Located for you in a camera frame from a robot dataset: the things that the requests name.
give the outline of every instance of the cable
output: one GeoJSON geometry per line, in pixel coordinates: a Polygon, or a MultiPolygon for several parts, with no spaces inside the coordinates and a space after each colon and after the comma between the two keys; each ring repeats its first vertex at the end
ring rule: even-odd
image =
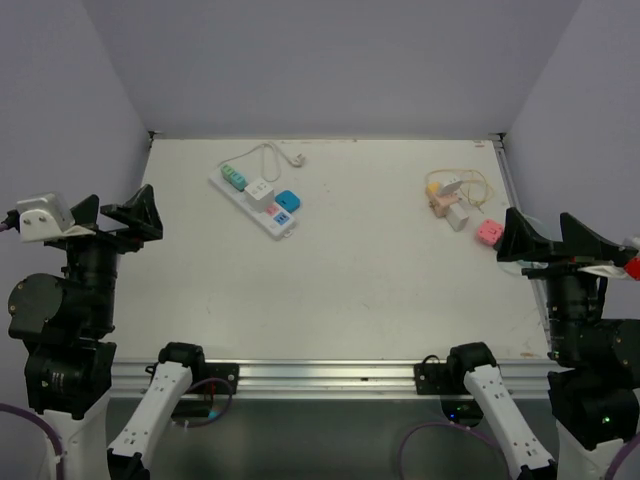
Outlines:
{"type": "Polygon", "coordinates": [[[607,469],[607,473],[604,476],[604,480],[613,480],[613,477],[615,477],[616,473],[622,466],[622,463],[631,454],[631,452],[633,452],[636,449],[638,445],[640,445],[640,434],[636,434],[636,436],[633,437],[631,441],[629,441],[629,443],[627,443],[620,450],[618,450],[618,453],[616,453],[616,456],[613,457],[613,460],[611,460],[611,464],[607,469]]]}
{"type": "Polygon", "coordinates": [[[476,207],[480,211],[482,211],[480,207],[491,200],[495,194],[495,190],[479,170],[475,170],[473,168],[442,168],[440,170],[433,170],[427,173],[427,175],[425,176],[425,183],[427,185],[431,183],[429,179],[431,175],[435,173],[455,173],[456,175],[459,175],[463,185],[467,185],[467,191],[465,192],[462,188],[460,188],[460,193],[462,193],[462,196],[467,200],[469,205],[471,205],[472,207],[476,207]],[[462,178],[463,175],[469,174],[471,175],[471,178],[462,178]],[[484,185],[484,195],[482,196],[482,198],[476,199],[471,196],[471,185],[484,185]]]}
{"type": "Polygon", "coordinates": [[[6,403],[0,403],[0,412],[10,413],[11,415],[23,418],[44,431],[47,438],[49,438],[51,445],[53,445],[53,451],[58,459],[58,463],[56,464],[56,480],[64,480],[64,449],[62,448],[62,442],[53,427],[35,413],[6,403]]]}
{"type": "Polygon", "coordinates": [[[487,437],[486,435],[479,433],[479,432],[474,432],[473,430],[467,428],[467,427],[463,427],[461,425],[458,425],[456,423],[445,423],[445,422],[427,422],[427,423],[423,423],[421,425],[418,425],[416,427],[413,427],[411,430],[409,430],[407,432],[407,434],[404,436],[404,438],[402,439],[402,442],[400,443],[400,447],[398,448],[398,456],[397,456],[397,462],[398,462],[398,474],[400,476],[400,480],[404,480],[404,470],[402,468],[402,453],[404,452],[404,448],[407,445],[407,442],[409,441],[409,438],[411,438],[411,436],[416,433],[418,430],[422,430],[423,428],[427,428],[427,427],[445,427],[445,428],[454,428],[456,430],[460,430],[461,432],[464,433],[468,433],[469,435],[474,436],[475,438],[477,438],[478,440],[482,441],[485,445],[488,445],[491,448],[496,449],[499,453],[500,453],[500,458],[502,459],[502,462],[504,463],[505,469],[507,471],[507,480],[510,479],[509,477],[509,465],[507,464],[507,459],[504,456],[504,453],[502,452],[502,450],[500,449],[500,447],[493,442],[493,440],[491,440],[489,437],[487,437]]]}
{"type": "Polygon", "coordinates": [[[247,155],[251,155],[253,152],[255,152],[256,150],[261,150],[260,152],[260,174],[262,176],[262,178],[264,178],[267,182],[275,182],[276,180],[278,180],[280,178],[280,176],[282,175],[282,167],[280,167],[280,158],[282,157],[286,160],[286,162],[291,165],[292,167],[301,167],[304,162],[305,162],[305,157],[302,155],[298,155],[295,158],[290,158],[288,157],[283,151],[282,149],[276,145],[275,143],[269,141],[269,142],[263,142],[260,145],[257,145],[255,147],[253,147],[251,150],[249,150],[248,152],[245,152],[241,155],[236,155],[235,157],[231,157],[228,158],[226,160],[222,160],[221,162],[218,163],[218,168],[220,168],[222,165],[224,165],[225,163],[229,163],[232,162],[233,160],[238,160],[239,158],[243,158],[246,157],[247,155]],[[276,166],[276,176],[273,178],[267,178],[266,177],[266,172],[265,172],[265,156],[264,156],[264,150],[265,148],[270,148],[271,151],[273,152],[273,161],[275,163],[276,166]]]}
{"type": "Polygon", "coordinates": [[[231,384],[229,382],[227,382],[226,380],[223,380],[222,378],[206,378],[204,380],[201,380],[197,383],[194,383],[189,390],[187,390],[185,393],[189,393],[189,392],[193,392],[195,389],[203,386],[203,385],[209,385],[212,383],[219,383],[224,385],[225,387],[227,387],[227,391],[229,392],[229,395],[227,396],[227,403],[224,404],[224,407],[222,407],[222,410],[220,411],[220,413],[218,413],[215,417],[213,418],[209,418],[207,420],[204,420],[202,422],[196,422],[196,423],[192,423],[188,420],[185,420],[184,422],[176,422],[174,420],[174,422],[176,423],[176,425],[180,425],[181,427],[184,428],[197,428],[197,427],[206,427],[207,425],[211,425],[213,422],[218,421],[220,418],[222,418],[224,416],[225,413],[227,413],[227,411],[229,410],[229,407],[231,407],[231,401],[233,399],[233,387],[231,386],[231,384]]]}

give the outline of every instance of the white wall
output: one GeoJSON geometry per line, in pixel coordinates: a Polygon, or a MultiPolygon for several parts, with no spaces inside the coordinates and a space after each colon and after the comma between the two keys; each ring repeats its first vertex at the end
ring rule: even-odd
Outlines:
{"type": "Polygon", "coordinates": [[[173,137],[485,137],[579,0],[84,0],[145,125],[173,137]]]}
{"type": "MultiPolygon", "coordinates": [[[[26,195],[58,190],[70,204],[91,193],[133,193],[146,159],[146,131],[79,0],[3,0],[0,7],[0,212],[26,195]]],[[[0,235],[0,304],[39,271],[59,273],[64,254],[0,235]]],[[[26,406],[26,350],[7,335],[2,307],[0,402],[26,406]]],[[[0,478],[33,478],[41,434],[0,416],[0,478]]]]}
{"type": "MultiPolygon", "coordinates": [[[[613,241],[640,232],[639,24],[637,0],[584,0],[507,137],[523,206],[557,231],[568,211],[613,241]]],[[[640,317],[639,288],[613,282],[607,313],[640,317]]]]}

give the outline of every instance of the metal frame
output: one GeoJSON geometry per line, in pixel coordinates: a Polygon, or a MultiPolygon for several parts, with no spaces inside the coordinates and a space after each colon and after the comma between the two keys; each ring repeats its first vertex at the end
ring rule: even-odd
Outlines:
{"type": "MultiPolygon", "coordinates": [[[[493,140],[498,165],[512,205],[520,207],[502,139],[493,140]]],[[[539,282],[533,282],[534,296],[547,342],[546,299],[539,282]]],[[[413,365],[416,360],[208,360],[208,363],[237,363],[240,379],[237,397],[247,399],[313,400],[433,400],[418,396],[413,365]]],[[[112,396],[142,398],[150,377],[145,367],[155,360],[123,360],[112,368],[112,396]]],[[[547,373],[562,371],[546,359],[499,360],[505,385],[515,399],[547,399],[547,373]]],[[[451,398],[471,399],[469,395],[451,398]]]]}

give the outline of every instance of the power strip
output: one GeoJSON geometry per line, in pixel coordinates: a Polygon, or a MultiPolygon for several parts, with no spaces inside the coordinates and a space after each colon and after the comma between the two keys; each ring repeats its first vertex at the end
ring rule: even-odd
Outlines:
{"type": "Polygon", "coordinates": [[[219,168],[209,175],[209,181],[274,239],[280,240],[282,237],[288,236],[296,226],[297,222],[294,216],[277,203],[267,207],[264,212],[257,212],[251,208],[247,203],[245,193],[238,191],[227,182],[219,168]]]}

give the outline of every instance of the table surface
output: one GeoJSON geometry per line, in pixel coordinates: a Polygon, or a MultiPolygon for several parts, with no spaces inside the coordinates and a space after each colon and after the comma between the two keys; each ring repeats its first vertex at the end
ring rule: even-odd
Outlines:
{"type": "MultiPolygon", "coordinates": [[[[274,241],[207,180],[260,141],[154,142],[144,183],[164,239],[122,258],[117,358],[153,358],[169,341],[228,359],[418,359],[473,341],[498,358],[545,356],[532,286],[474,239],[509,206],[491,142],[277,141],[308,161],[281,162],[276,192],[302,207],[293,234],[274,241]],[[424,177],[440,168],[478,169],[496,191],[483,211],[462,203],[461,232],[428,207],[424,177]]],[[[232,165],[253,179],[260,153],[232,165]]]]}

